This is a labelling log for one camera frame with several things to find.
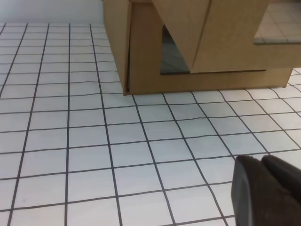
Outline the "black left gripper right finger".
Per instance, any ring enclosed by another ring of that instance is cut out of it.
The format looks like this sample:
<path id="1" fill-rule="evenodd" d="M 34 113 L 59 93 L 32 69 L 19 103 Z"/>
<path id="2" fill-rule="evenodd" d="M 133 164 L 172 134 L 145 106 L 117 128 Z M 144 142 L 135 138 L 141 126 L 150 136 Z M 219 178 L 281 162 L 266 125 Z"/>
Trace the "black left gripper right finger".
<path id="1" fill-rule="evenodd" d="M 300 207 L 301 171 L 295 166 L 267 155 L 261 159 L 260 205 L 262 207 Z"/>

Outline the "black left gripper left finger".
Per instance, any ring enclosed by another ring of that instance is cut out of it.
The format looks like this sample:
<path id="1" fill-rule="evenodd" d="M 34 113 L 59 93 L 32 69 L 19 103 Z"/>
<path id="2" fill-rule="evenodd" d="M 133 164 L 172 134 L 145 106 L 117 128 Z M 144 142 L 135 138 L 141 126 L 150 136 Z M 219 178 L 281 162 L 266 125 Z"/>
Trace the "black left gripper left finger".
<path id="1" fill-rule="evenodd" d="M 235 160 L 231 200 L 238 226 L 299 226 L 301 207 L 260 205 L 261 160 L 239 155 Z"/>

